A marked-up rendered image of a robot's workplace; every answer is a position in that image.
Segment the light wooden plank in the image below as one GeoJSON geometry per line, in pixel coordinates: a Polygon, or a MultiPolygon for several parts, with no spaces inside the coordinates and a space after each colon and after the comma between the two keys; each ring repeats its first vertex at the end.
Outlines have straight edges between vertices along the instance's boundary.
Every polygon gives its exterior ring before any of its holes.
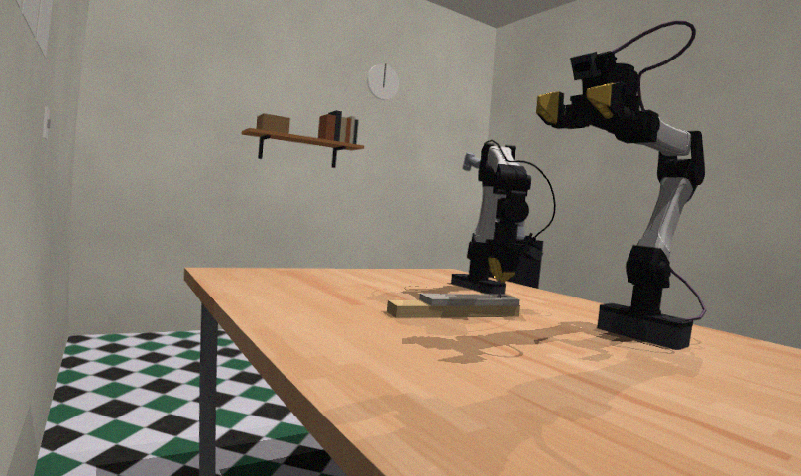
{"type": "Polygon", "coordinates": [[[520,305],[431,306],[422,300],[388,300],[387,313],[394,318],[519,316],[520,305]]]}

